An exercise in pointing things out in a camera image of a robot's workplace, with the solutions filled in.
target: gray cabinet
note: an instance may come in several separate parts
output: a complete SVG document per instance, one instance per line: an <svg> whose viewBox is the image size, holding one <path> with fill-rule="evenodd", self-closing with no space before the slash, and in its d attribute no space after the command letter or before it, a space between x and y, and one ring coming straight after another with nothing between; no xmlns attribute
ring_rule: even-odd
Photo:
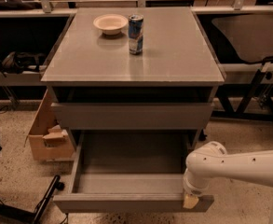
<svg viewBox="0 0 273 224"><path fill-rule="evenodd" d="M108 13L144 15L142 54L127 27L93 26ZM80 8L42 81L60 125L83 131L68 194L54 197L63 212L184 210L186 152L224 82L189 8Z"/></svg>

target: metal frame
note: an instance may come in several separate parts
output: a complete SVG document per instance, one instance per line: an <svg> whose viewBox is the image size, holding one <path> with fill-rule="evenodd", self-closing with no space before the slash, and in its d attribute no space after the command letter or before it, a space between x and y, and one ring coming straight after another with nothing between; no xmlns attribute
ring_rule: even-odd
<svg viewBox="0 0 273 224"><path fill-rule="evenodd" d="M43 215L55 189L62 190L64 184L60 182L61 177L55 175L46 191L43 199L37 205L34 212L28 212L13 206L0 203L0 216L8 217L23 223L38 224Z"/></svg>

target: cabinet top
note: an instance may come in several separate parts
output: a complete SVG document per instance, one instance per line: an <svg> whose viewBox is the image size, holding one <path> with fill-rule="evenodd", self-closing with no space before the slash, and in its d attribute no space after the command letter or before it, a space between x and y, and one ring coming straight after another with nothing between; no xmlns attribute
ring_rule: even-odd
<svg viewBox="0 0 273 224"><path fill-rule="evenodd" d="M93 21L143 14L143 53L129 52L128 26L106 38ZM188 7L80 8L42 81L218 84L224 79Z"/></svg>

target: black stand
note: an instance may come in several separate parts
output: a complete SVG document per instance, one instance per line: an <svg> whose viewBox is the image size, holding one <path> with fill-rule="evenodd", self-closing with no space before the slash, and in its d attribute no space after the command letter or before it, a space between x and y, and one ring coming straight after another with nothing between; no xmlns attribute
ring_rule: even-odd
<svg viewBox="0 0 273 224"><path fill-rule="evenodd" d="M263 67L266 63L273 62L273 56L267 57L262 61ZM264 114L251 114L245 113L245 110L251 101L251 99L255 96L257 88L260 86L262 80L267 77L271 77L271 74L268 73L265 69L258 69L255 73L253 80L250 84L248 91L242 97L240 104L236 111L234 111L230 101L226 95L226 93L222 90L217 92L217 97L224 108L225 111L213 111L212 116L217 118L231 118L231 119L250 119L250 120L262 120L262 121L273 121L273 100L268 95L267 96L267 105L272 111L272 115L264 115Z"/></svg>
<svg viewBox="0 0 273 224"><path fill-rule="evenodd" d="M61 190L63 188L64 184L60 182L60 177L55 175L44 195L44 198L35 208L33 213L0 203L0 216L12 218L23 223L37 224L39 223L54 190Z"/></svg>

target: open drawer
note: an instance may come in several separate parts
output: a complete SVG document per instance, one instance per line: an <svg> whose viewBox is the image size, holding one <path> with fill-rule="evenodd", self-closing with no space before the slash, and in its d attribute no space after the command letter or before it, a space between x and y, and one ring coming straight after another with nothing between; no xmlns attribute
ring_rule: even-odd
<svg viewBox="0 0 273 224"><path fill-rule="evenodd" d="M69 192L54 202L63 213L184 211L185 141L173 132L84 133Z"/></svg>

